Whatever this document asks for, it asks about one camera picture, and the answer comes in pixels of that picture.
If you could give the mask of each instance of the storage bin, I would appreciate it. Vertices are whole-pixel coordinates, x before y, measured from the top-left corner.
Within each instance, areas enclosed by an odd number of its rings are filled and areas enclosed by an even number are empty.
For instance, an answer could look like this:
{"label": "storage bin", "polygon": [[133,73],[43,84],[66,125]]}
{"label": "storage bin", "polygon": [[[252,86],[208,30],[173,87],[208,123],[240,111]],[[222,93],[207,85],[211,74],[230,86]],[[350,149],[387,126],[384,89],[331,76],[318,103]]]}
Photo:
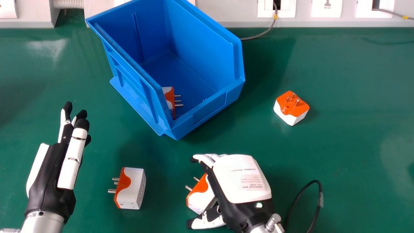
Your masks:
{"label": "storage bin", "polygon": [[[135,0],[87,19],[110,83],[158,135],[180,139],[234,102],[245,81],[241,41],[187,0]],[[173,119],[161,87],[181,95]]]}

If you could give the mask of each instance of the orange and white plug adapter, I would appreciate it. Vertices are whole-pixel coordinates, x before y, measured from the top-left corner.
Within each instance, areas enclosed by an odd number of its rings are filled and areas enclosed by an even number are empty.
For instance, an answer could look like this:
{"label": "orange and white plug adapter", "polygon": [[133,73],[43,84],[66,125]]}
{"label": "orange and white plug adapter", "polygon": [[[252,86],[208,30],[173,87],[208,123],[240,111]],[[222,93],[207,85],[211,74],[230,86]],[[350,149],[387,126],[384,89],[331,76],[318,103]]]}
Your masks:
{"label": "orange and white plug adapter", "polygon": [[305,118],[309,105],[292,91],[287,91],[276,99],[273,111],[286,124],[293,126]]}
{"label": "orange and white plug adapter", "polygon": [[116,189],[108,189],[114,193],[116,206],[120,209],[140,209],[144,198],[147,177],[144,169],[123,167],[119,178],[112,178],[117,185]]}
{"label": "orange and white plug adapter", "polygon": [[181,97],[181,95],[174,94],[174,87],[163,87],[162,92],[164,92],[164,97],[165,97],[165,100],[167,101],[168,109],[171,111],[173,120],[175,120],[176,119],[176,107],[184,106],[183,104],[180,104],[181,100],[176,100],[176,97]]}
{"label": "orange and white plug adapter", "polygon": [[196,214],[201,214],[213,207],[217,198],[214,196],[211,185],[208,182],[207,174],[204,174],[201,179],[193,178],[197,181],[194,188],[190,188],[189,186],[185,187],[190,191],[187,195],[187,207]]}

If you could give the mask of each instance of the white outlet plate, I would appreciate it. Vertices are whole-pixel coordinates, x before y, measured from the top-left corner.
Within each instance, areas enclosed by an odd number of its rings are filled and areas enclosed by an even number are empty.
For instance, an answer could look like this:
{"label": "white outlet plate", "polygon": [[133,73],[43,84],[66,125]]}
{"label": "white outlet plate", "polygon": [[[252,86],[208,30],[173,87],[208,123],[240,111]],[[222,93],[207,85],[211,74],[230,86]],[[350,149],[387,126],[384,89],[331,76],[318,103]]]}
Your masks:
{"label": "white outlet plate", "polygon": [[[392,18],[392,14],[372,10],[373,0],[358,0],[356,18]],[[394,11],[395,0],[381,0],[380,9]]]}
{"label": "white outlet plate", "polygon": [[[258,18],[273,18],[273,0],[258,0]],[[282,0],[277,11],[279,18],[294,18],[296,16],[296,0]]]}
{"label": "white outlet plate", "polygon": [[0,19],[17,19],[14,0],[0,0]]}
{"label": "white outlet plate", "polygon": [[312,0],[311,17],[340,18],[342,0]]}

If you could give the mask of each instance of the robotic hand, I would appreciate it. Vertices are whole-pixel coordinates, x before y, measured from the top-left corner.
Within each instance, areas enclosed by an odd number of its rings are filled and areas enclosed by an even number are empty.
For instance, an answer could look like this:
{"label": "robotic hand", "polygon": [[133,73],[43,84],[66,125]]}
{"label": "robotic hand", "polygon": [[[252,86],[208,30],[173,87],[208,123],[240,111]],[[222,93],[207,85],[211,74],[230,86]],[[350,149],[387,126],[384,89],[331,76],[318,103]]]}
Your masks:
{"label": "robotic hand", "polygon": [[26,184],[29,198],[21,229],[4,228],[0,233],[60,233],[75,208],[73,192],[84,148],[91,142],[87,112],[71,121],[72,103],[60,114],[58,143],[42,143]]}
{"label": "robotic hand", "polygon": [[227,225],[236,233],[284,233],[273,212],[272,192],[258,163],[250,155],[197,154],[218,206],[187,221],[189,229]]}

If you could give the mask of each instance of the gray cable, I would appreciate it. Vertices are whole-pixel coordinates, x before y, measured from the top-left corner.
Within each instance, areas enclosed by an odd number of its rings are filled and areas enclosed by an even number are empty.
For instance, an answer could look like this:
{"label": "gray cable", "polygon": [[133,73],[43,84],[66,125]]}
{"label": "gray cable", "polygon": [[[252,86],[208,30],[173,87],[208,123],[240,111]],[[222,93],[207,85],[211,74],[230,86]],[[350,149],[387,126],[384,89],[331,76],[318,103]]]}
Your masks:
{"label": "gray cable", "polygon": [[[276,11],[275,14],[277,15],[277,6],[276,6],[276,3],[273,2],[273,5],[274,5],[275,11]],[[270,25],[270,27],[266,31],[264,31],[264,32],[262,32],[260,34],[257,34],[255,36],[249,36],[249,37],[240,38],[240,40],[247,41],[247,40],[256,39],[258,37],[263,36],[264,34],[268,33],[273,28],[273,25],[274,25],[275,22],[276,22],[276,18],[273,19],[272,25]]]}
{"label": "gray cable", "polygon": [[[372,10],[376,10],[376,11],[381,11],[381,12],[389,13],[389,14],[392,14],[392,15],[398,16],[398,17],[403,18],[403,19],[405,19],[404,17],[406,17],[405,15],[400,15],[400,14],[398,14],[398,13],[395,13],[395,12],[392,12],[392,11],[389,11],[389,10],[383,10],[383,9],[372,9]],[[412,17],[407,17],[406,19],[409,19],[409,20],[414,20],[414,18],[412,18]]]}

